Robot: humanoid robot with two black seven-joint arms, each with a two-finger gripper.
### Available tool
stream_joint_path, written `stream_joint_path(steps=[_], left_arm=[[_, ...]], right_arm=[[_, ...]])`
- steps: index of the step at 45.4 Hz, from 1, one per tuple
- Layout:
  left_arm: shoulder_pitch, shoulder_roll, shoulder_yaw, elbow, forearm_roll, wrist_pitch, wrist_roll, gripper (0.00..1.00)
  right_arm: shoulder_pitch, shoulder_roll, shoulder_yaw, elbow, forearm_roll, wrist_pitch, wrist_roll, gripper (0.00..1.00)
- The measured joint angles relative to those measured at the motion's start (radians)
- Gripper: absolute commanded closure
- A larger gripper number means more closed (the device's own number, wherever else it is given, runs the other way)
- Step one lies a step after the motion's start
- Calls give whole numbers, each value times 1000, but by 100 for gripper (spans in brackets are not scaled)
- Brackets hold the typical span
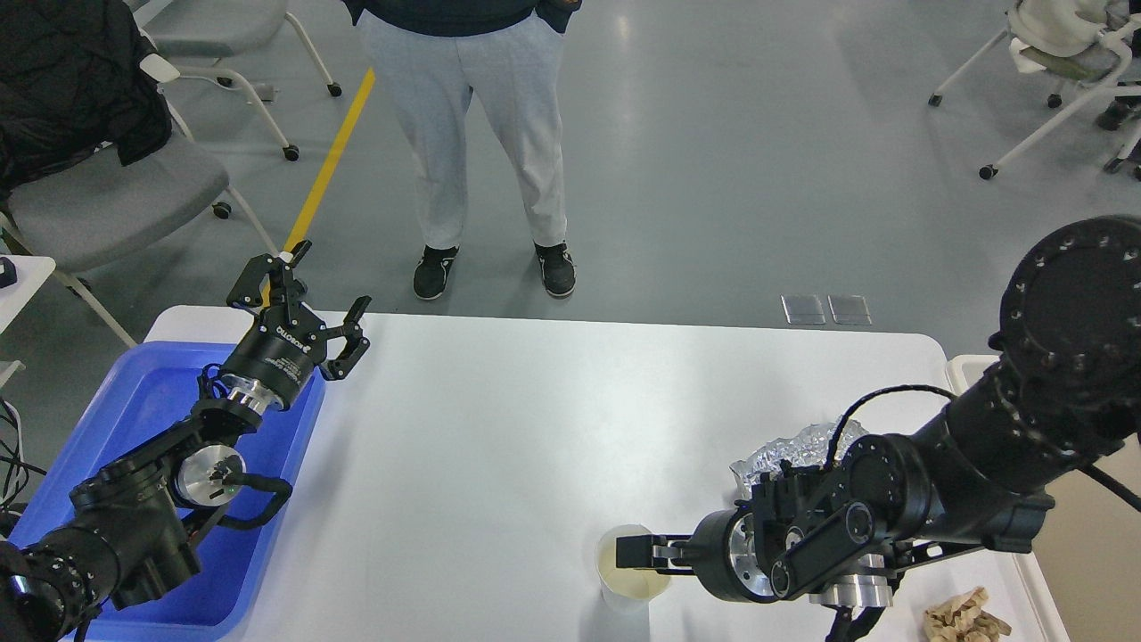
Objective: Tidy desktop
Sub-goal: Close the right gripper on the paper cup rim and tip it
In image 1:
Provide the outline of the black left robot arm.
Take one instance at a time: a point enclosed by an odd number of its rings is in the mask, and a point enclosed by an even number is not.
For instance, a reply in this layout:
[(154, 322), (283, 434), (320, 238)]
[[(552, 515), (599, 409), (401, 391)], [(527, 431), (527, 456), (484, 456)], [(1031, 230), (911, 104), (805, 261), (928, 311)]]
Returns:
[(201, 371), (184, 418), (75, 485), (74, 515), (41, 541), (5, 542), (5, 641), (81, 641), (103, 603), (141, 606), (202, 572), (197, 548), (211, 530), (256, 530), (285, 507), (291, 483), (249, 471), (238, 439), (291, 409), (315, 371), (347, 377), (370, 346), (370, 296), (335, 326), (305, 304), (296, 268), (310, 247), (249, 260), (227, 304), (250, 312), (251, 328)]

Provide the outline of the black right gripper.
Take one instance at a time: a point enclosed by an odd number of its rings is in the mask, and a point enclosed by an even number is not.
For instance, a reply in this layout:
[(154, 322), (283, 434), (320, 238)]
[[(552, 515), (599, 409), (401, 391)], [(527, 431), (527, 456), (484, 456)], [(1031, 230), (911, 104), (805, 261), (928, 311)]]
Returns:
[[(661, 546), (675, 548), (664, 556)], [(625, 535), (615, 538), (616, 569), (690, 572), (718, 600), (774, 603), (767, 572), (759, 568), (753, 512), (725, 509), (704, 517), (690, 535)]]

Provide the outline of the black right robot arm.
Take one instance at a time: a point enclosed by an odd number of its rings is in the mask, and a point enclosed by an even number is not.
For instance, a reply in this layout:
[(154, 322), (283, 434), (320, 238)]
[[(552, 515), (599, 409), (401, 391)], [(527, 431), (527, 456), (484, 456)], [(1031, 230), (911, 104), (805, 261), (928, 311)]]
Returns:
[(690, 574), (714, 598), (809, 595), (830, 641), (866, 637), (904, 574), (979, 548), (1027, 554), (1081, 471), (1138, 505), (1097, 460), (1138, 436), (1136, 216), (1069, 224), (1023, 255), (988, 344), (1000, 359), (909, 436), (867, 434), (820, 465), (782, 462), (690, 535), (616, 541), (620, 569)]

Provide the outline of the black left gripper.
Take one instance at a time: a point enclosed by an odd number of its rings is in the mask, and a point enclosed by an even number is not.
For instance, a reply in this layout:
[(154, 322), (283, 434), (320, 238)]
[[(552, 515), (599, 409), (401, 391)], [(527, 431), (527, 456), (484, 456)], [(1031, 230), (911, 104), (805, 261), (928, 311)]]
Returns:
[[(329, 326), (313, 309), (301, 306), (294, 320), (286, 320), (286, 304), (297, 308), (308, 293), (308, 285), (296, 277), (311, 249), (311, 241), (301, 239), (290, 251), (277, 255), (262, 253), (245, 265), (228, 293), (234, 309), (264, 309), (254, 324), (222, 363), (221, 383), (226, 399), (241, 403), (254, 412), (270, 407), (289, 411), (318, 369), (326, 381), (348, 377), (370, 342), (361, 320), (372, 296), (358, 296), (341, 325)], [(329, 358), (329, 341), (343, 338), (343, 349)]]

